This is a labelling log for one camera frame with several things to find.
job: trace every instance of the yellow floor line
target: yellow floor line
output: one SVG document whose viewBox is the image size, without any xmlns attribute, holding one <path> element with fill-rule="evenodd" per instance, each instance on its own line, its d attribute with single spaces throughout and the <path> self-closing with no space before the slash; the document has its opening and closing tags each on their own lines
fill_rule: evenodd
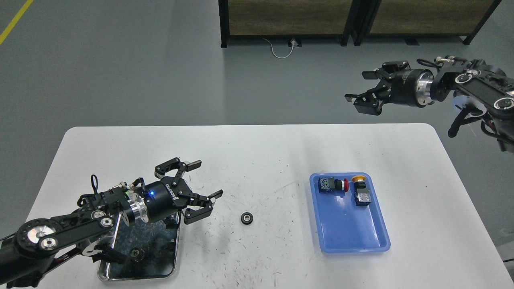
<svg viewBox="0 0 514 289">
<path fill-rule="evenodd" d="M 23 16 L 23 13 L 25 13 L 25 11 L 27 11 L 30 4 L 32 4 L 32 1 L 34 1 L 34 0 L 27 0 L 25 2 L 25 4 L 23 4 L 22 8 L 18 11 L 18 13 L 16 13 L 14 18 L 9 23 L 9 25 L 7 25 L 7 28 L 4 30 L 4 32 L 2 32 L 2 34 L 0 34 L 0 45 L 4 42 L 7 35 L 9 35 L 9 33 L 11 33 L 11 30 L 14 28 L 16 23 L 18 23 L 18 20 L 20 20 L 20 18 Z"/>
</svg>

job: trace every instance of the white cable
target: white cable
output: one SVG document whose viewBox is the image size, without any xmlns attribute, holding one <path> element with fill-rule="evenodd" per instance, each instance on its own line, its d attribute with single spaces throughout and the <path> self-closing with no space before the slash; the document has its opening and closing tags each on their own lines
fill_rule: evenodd
<svg viewBox="0 0 514 289">
<path fill-rule="evenodd" d="M 292 50 L 295 48 L 295 44 L 294 44 L 294 43 L 291 43 L 291 51 L 289 52 L 289 54 L 288 54 L 288 55 L 286 55 L 286 56 L 284 56 L 284 57 L 280 57 L 280 56 L 277 56 L 277 55 L 275 54 L 275 52 L 273 51 L 273 44 L 272 44 L 269 40 L 267 40 L 266 38 L 263 38 L 263 39 L 264 39 L 264 40 L 266 40 L 266 41 L 269 43 L 269 45 L 271 45 L 271 53 L 273 53 L 273 56 L 275 56 L 275 57 L 276 57 L 276 58 L 278 58 L 278 59 L 284 59 L 284 58 L 287 58 L 289 55 L 291 55 Z"/>
</svg>

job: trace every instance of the blue plastic tray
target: blue plastic tray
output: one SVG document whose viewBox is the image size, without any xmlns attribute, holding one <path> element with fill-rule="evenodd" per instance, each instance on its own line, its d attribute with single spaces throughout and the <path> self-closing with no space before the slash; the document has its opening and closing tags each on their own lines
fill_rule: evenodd
<svg viewBox="0 0 514 289">
<path fill-rule="evenodd" d="M 371 203 L 356 206 L 355 186 L 351 181 L 355 175 L 366 176 L 366 186 L 370 189 Z M 321 177 L 347 178 L 350 181 L 348 192 L 319 191 Z M 310 176 L 310 189 L 313 194 L 314 213 L 318 226 L 321 250 L 326 253 L 384 252 L 391 242 L 387 234 L 382 212 L 369 175 L 357 173 L 315 173 Z"/>
</svg>

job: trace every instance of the robotic arm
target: robotic arm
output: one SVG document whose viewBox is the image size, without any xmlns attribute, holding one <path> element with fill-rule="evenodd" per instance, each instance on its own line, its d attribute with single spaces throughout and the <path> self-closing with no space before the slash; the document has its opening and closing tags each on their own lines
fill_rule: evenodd
<svg viewBox="0 0 514 289">
<path fill-rule="evenodd" d="M 73 213 L 49 219 L 35 219 L 23 224 L 18 232 L 3 238 L 0 248 L 0 284 L 11 287 L 36 287 L 39 281 L 56 267 L 82 254 L 93 262 L 123 263 L 128 256 L 121 254 L 104 241 L 115 228 L 118 214 L 127 226 L 137 219 L 145 223 L 163 220 L 166 226 L 176 225 L 170 215 L 182 211 L 184 223 L 191 224 L 210 216 L 214 202 L 223 190 L 210 196 L 193 193 L 182 179 L 185 172 L 201 166 L 201 161 L 185 163 L 171 159 L 155 167 L 156 182 L 145 185 L 143 178 L 131 184 L 125 182 L 98 192 L 98 179 L 91 176 L 93 194 L 80 196 L 79 209 Z M 165 176 L 177 170 L 174 177 Z M 199 206 L 192 210 L 188 206 Z M 76 247 L 56 257 L 59 250 Z"/>
<path fill-rule="evenodd" d="M 482 59 L 437 57 L 435 62 L 418 59 L 428 69 L 411 69 L 407 61 L 385 62 L 374 71 L 363 71 L 364 79 L 380 82 L 362 94 L 346 94 L 360 113 L 380 115 L 382 106 L 395 103 L 425 107 L 444 101 L 451 91 L 459 114 L 448 136 L 455 137 L 460 126 L 481 121 L 482 131 L 497 139 L 500 149 L 514 153 L 514 79 Z"/>
</svg>

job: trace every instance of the brand logo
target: brand logo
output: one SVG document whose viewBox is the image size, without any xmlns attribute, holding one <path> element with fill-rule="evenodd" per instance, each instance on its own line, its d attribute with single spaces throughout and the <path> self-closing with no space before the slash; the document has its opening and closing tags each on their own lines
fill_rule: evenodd
<svg viewBox="0 0 514 289">
<path fill-rule="evenodd" d="M 173 200 L 178 200 L 178 197 L 175 196 L 175 193 L 171 190 L 170 185 L 166 184 L 166 188 L 168 189 L 168 192 L 170 192 L 171 198 Z"/>
</svg>

